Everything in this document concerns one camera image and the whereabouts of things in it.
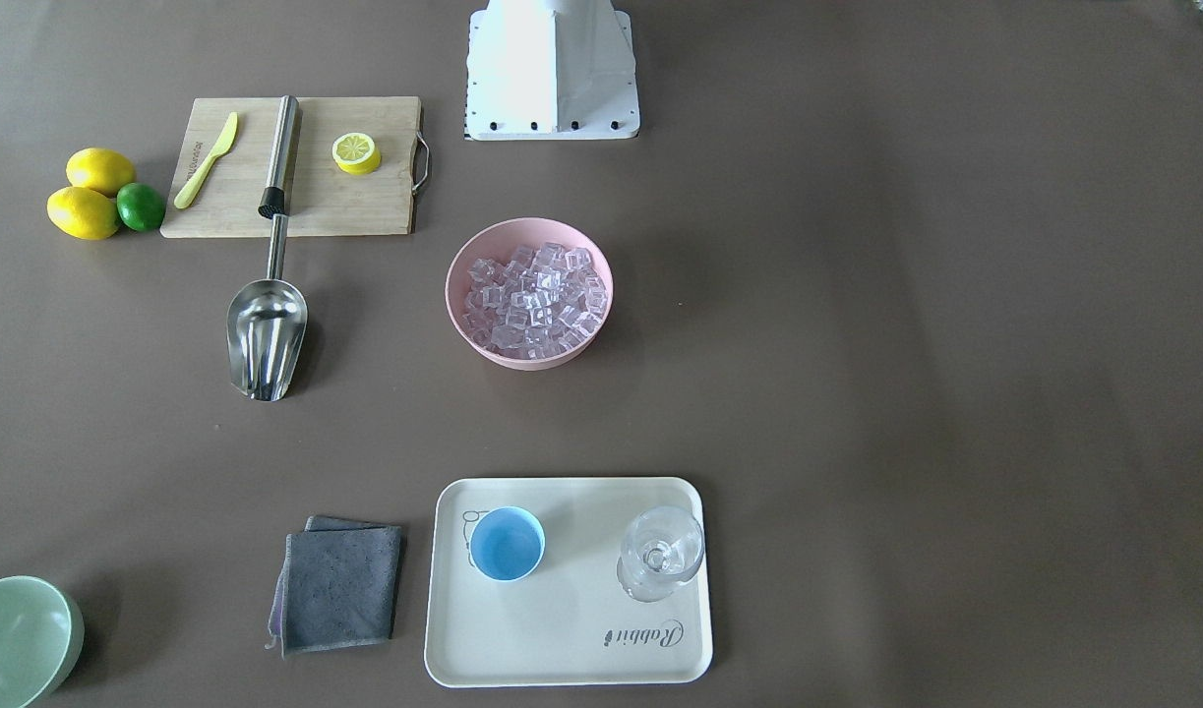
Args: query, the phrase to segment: cloth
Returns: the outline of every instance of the cloth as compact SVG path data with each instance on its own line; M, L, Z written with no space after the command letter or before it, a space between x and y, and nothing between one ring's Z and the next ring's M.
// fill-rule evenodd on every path
M268 633L288 654L378 644L391 638L399 526L309 516L286 536L286 559Z

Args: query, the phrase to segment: bowl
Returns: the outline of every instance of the bowl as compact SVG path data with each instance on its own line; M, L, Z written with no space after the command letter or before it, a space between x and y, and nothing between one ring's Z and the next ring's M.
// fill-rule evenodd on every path
M600 326L579 346L558 353L556 357L544 359L512 359L510 357L502 357L500 353L496 353L494 351L481 349L481 346L466 335L466 331L461 326L461 319L466 315L466 296L469 294L472 285L470 266L478 258L493 258L494 261L508 263L515 248L526 245L539 250L539 246L544 246L546 243L561 243L567 250L570 250L570 248L587 248L589 255L592 255L592 269L597 270L597 276L602 279L606 288L606 304L604 313L600 314ZM456 258L452 258L444 291L445 301L448 301L449 317L452 319L452 327L456 327L457 334L461 334L461 339L466 340L472 349L484 355L485 358L492 359L502 367L523 371L561 367L570 359L579 357L587 349L588 344L593 339L597 339L597 333L602 331L602 327L605 327L605 320L610 316L610 309L614 308L614 276L610 274L610 263L605 260L605 255L602 254L600 248L597 248L597 244L592 243L592 238L583 236L575 227L570 227L570 225L564 225L552 219L538 219L537 216L500 221L498 225L490 225L490 227L480 230L474 238L461 248Z
M60 588L30 576L0 579L0 707L49 695L72 671L84 620Z

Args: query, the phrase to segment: knife handle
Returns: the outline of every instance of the knife handle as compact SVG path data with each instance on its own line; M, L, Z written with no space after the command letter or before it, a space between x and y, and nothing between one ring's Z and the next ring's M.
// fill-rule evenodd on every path
M283 95L278 105L278 130L273 139L273 151L268 156L268 180L260 196L260 215L273 219L274 214L286 214L286 165L290 162L290 144L295 138L295 118L300 114L300 101L294 95Z
M191 179L188 179L186 184L182 185L182 190L177 192L177 197L173 198L173 207L184 209L191 206L191 202L195 202L195 196L200 192L200 188L203 186L203 180L207 179L207 174L214 162L215 155L208 153L208 156L203 157L203 161L200 163L200 169L196 169Z

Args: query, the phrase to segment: pink bowl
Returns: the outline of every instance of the pink bowl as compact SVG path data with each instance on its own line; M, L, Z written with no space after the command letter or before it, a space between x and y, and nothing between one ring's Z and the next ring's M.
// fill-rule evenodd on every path
M602 313L602 325L597 328L597 333L602 331L602 327L605 327L605 320L610 316L610 309L614 307L614 276L610 274L610 263L605 260L605 255L602 254L600 248L597 248L597 244L592 243L592 238L583 236L579 230L561 224L561 221L538 219L537 216L510 219L480 230L474 238L461 248L461 251L456 254L456 258L452 258L452 264L448 269L448 281L444 285L444 297L448 301L449 317L452 317L452 327L456 327L457 334L461 334L461 339L466 340L480 355L502 367L523 371L538 371L561 367L570 359L579 357L581 351L588 344L592 344L593 339L597 339L597 333L592 333L592 337L588 337L583 344L547 359L511 359L502 357L500 353L481 349L481 346L475 345L466 335L466 331L462 331L461 319L466 315L466 296L470 292L470 266L474 264L474 261L476 258L493 258L502 263L508 263L515 248L526 245L538 249L546 245L546 243L561 243L565 248L587 248L591 251L592 269L597 270L598 276L602 278L602 282L605 284L606 293L610 294L609 299L606 299L605 313Z

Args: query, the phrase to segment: lemon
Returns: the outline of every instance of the lemon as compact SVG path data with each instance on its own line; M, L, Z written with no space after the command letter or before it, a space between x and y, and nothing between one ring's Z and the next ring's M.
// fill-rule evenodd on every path
M85 148L67 159L67 182L114 197L137 178L132 162L114 149Z
M340 135L331 154L339 169L350 175L367 175L381 162L381 153L378 153L373 138L362 132Z
M132 230L156 230L165 222L165 198L150 185L132 182L115 194L120 221Z
M52 194L46 214L63 233L78 238L106 238L120 228L115 202L85 186L65 186Z

